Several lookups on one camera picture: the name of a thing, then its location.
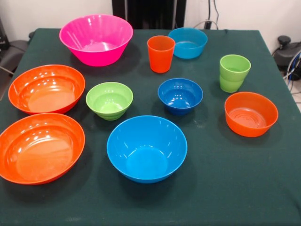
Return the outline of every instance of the green cup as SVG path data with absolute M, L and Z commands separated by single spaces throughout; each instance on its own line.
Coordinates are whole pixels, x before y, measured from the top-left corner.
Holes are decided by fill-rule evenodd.
M 251 68 L 250 61 L 240 55 L 225 55 L 220 60 L 220 85 L 227 93 L 236 92 Z
M 105 120 L 120 118 L 133 101 L 133 92 L 118 82 L 104 82 L 94 86 L 87 93 L 88 107 Z

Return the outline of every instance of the dark blue bowl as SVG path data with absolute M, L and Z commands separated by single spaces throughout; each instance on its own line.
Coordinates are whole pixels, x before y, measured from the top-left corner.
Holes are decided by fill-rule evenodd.
M 107 153 L 113 166 L 128 179 L 155 183 L 181 166 L 187 141 L 171 121 L 143 115 L 125 120 L 112 131 Z
M 182 59 L 193 59 L 201 55 L 207 44 L 207 35 L 194 28 L 178 28 L 168 35 L 175 41 L 174 55 Z
M 169 79 L 159 86 L 158 96 L 171 114 L 185 115 L 202 101 L 203 90 L 188 79 Z

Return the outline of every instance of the table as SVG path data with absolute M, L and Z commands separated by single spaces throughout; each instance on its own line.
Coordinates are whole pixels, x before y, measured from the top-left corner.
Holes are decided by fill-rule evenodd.
M 166 30 L 135 30 L 121 59 L 106 67 L 82 64 L 60 43 L 58 29 L 38 29 L 15 75 L 45 64 L 70 65 L 83 73 L 85 92 L 67 115 L 86 134 L 75 166 L 60 179 L 21 186 L 0 179 L 0 225 L 300 225 L 301 115 L 258 31 L 205 31 L 208 44 L 193 60 L 176 57 L 165 74 L 150 70 L 146 41 Z M 247 57 L 252 68 L 239 91 L 271 99 L 278 122 L 258 138 L 232 132 L 224 119 L 229 96 L 219 88 L 219 59 Z M 172 116 L 157 96 L 163 81 L 183 77 L 200 84 L 201 104 L 188 115 Z M 94 85 L 117 81 L 129 86 L 134 100 L 125 115 L 105 121 L 85 103 Z M 138 184 L 111 165 L 106 154 L 110 132 L 122 121 L 152 114 L 176 123 L 188 142 L 183 165 L 157 184 Z M 7 92 L 0 102 L 0 132 L 26 114 L 15 109 Z

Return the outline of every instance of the white wall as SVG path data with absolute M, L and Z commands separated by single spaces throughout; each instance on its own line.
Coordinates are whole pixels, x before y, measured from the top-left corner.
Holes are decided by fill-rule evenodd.
M 270 51 L 278 47 L 280 35 L 301 41 L 301 0 L 216 0 L 216 6 L 219 29 L 259 30 Z M 208 0 L 187 0 L 186 27 L 193 27 L 207 17 Z M 216 20 L 213 1 L 211 20 Z
M 282 34 L 301 41 L 301 0 L 216 0 L 216 5 L 220 29 L 260 30 L 270 51 L 278 46 L 277 37 Z M 215 20 L 213 3 L 211 7 L 211 19 Z M 39 27 L 61 28 L 76 17 L 93 13 L 112 14 L 111 0 L 0 0 L 0 17 L 10 41 L 27 40 Z M 187 0 L 186 27 L 207 17 L 207 0 Z
M 61 28 L 88 14 L 112 14 L 111 0 L 0 0 L 0 18 L 9 41 L 27 40 L 39 27 Z

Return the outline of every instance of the bowl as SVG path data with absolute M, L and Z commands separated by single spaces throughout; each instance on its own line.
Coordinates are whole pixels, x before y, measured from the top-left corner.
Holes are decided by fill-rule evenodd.
M 60 31 L 61 42 L 84 64 L 106 66 L 115 63 L 133 36 L 124 19 L 95 14 L 76 18 Z
M 238 92 L 225 101 L 225 115 L 231 130 L 245 137 L 258 137 L 275 124 L 278 110 L 260 94 Z
M 94 86 L 87 93 L 88 107 L 105 120 L 120 118 L 130 107 L 133 92 L 129 87 L 118 82 L 104 82 Z
M 200 56 L 207 44 L 207 35 L 194 28 L 177 28 L 168 35 L 175 41 L 174 55 L 182 59 Z
M 44 65 L 18 76 L 10 85 L 8 98 L 27 114 L 65 113 L 78 102 L 85 89 L 83 75 L 65 65 Z
M 84 144 L 82 127 L 66 115 L 25 117 L 0 135 L 0 176 L 23 185 L 51 182 L 76 163 Z
M 202 101 L 203 90 L 188 79 L 169 79 L 159 86 L 158 96 L 171 114 L 185 115 Z
M 125 120 L 112 131 L 107 153 L 112 165 L 128 179 L 156 183 L 184 162 L 187 141 L 171 121 L 143 115 Z

